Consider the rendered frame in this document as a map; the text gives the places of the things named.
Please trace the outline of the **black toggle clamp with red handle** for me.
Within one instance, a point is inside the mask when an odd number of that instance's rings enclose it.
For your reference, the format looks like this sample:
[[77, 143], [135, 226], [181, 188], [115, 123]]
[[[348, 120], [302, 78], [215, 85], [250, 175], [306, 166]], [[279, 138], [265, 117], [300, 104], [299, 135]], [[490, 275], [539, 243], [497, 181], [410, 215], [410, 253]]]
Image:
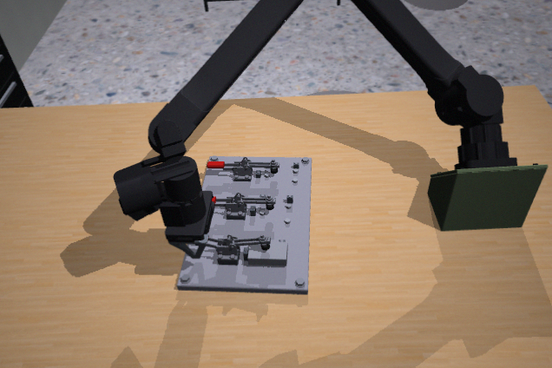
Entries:
[[[245, 165], [246, 161], [247, 164]], [[272, 174], [278, 173], [279, 162], [272, 159], [271, 162], [258, 162], [250, 161], [244, 157], [242, 161], [235, 161], [234, 163], [225, 163], [224, 161], [209, 161], [207, 168], [223, 168], [223, 171], [233, 171], [234, 181], [251, 181], [253, 168], [270, 168]], [[244, 166], [245, 165], [245, 166]], [[243, 167], [244, 166], [244, 167]], [[233, 167], [233, 168], [224, 168]]]
[[[236, 195], [239, 195], [236, 197]], [[225, 207], [227, 210], [227, 220], [244, 220], [246, 218], [246, 204], [266, 204], [267, 210], [273, 210], [276, 203], [276, 198], [273, 198], [270, 194], [266, 198], [245, 197], [241, 193], [237, 193], [235, 196], [227, 196], [226, 199], [216, 199], [216, 196], [212, 198], [216, 207]], [[240, 201], [237, 202], [237, 200]], [[216, 201], [225, 201], [226, 203], [216, 203]]]

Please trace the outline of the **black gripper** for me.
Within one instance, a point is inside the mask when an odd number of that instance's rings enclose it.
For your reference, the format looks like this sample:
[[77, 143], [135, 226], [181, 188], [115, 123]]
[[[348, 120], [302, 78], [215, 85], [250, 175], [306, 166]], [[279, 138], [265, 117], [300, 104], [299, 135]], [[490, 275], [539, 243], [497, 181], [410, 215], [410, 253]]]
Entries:
[[[208, 232], [215, 209], [213, 197], [212, 191], [202, 191], [202, 189], [196, 198], [188, 201], [175, 201], [168, 197], [172, 203], [181, 205], [186, 226], [166, 227], [166, 238], [170, 245], [179, 248], [192, 259], [199, 259], [207, 245]], [[197, 252], [194, 253], [187, 244], [199, 246]]]

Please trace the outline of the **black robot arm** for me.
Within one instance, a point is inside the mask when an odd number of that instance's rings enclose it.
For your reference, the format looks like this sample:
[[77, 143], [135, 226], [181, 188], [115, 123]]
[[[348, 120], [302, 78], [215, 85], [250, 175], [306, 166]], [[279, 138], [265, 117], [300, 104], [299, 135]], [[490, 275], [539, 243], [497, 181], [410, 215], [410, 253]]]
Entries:
[[[165, 227], [186, 226], [181, 205], [168, 200], [188, 201], [200, 194], [196, 161], [183, 156], [185, 138], [303, 1], [259, 0], [150, 122], [148, 142], [161, 156], [114, 174], [125, 215], [138, 221], [160, 209]], [[502, 138], [503, 89], [494, 77], [479, 75], [471, 65], [465, 68], [454, 59], [400, 0], [351, 1], [421, 77], [439, 119], [463, 127], [455, 169], [517, 166]]]

